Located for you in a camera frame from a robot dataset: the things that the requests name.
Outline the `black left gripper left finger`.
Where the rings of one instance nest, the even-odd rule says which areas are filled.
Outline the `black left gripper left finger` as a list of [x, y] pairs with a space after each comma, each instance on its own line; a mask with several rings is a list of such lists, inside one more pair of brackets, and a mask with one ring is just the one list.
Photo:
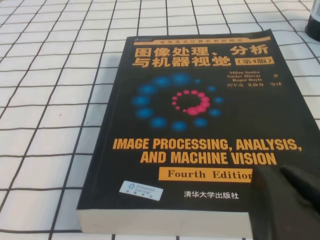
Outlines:
[[248, 208], [252, 238], [318, 240], [320, 206], [303, 198], [280, 168], [257, 166], [253, 171]]

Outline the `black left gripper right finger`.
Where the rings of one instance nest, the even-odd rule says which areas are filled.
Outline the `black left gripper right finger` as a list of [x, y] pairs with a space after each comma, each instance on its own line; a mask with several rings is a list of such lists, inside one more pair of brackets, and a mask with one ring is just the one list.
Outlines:
[[318, 177], [290, 165], [282, 166], [280, 172], [303, 198], [314, 207], [320, 206], [320, 179]]

